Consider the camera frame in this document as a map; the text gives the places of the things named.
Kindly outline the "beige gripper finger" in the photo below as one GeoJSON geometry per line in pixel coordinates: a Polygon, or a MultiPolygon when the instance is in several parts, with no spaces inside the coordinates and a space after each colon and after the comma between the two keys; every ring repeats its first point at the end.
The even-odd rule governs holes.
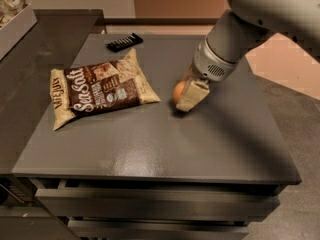
{"type": "Polygon", "coordinates": [[[193,65],[190,65],[189,68],[184,73],[182,80],[189,81],[194,80],[197,77],[197,71],[194,69],[193,65]]]}
{"type": "Polygon", "coordinates": [[[210,89],[206,80],[194,79],[185,82],[183,93],[175,106],[180,111],[188,112],[210,93],[210,89]]]}

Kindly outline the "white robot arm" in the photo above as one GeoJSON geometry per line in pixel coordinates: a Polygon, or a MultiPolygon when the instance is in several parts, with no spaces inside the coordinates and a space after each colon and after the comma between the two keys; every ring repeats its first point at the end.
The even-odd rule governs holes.
{"type": "Polygon", "coordinates": [[[185,73],[176,108],[188,112],[228,78],[252,49],[280,33],[320,61],[320,0],[227,0],[212,30],[199,43],[185,73]]]}

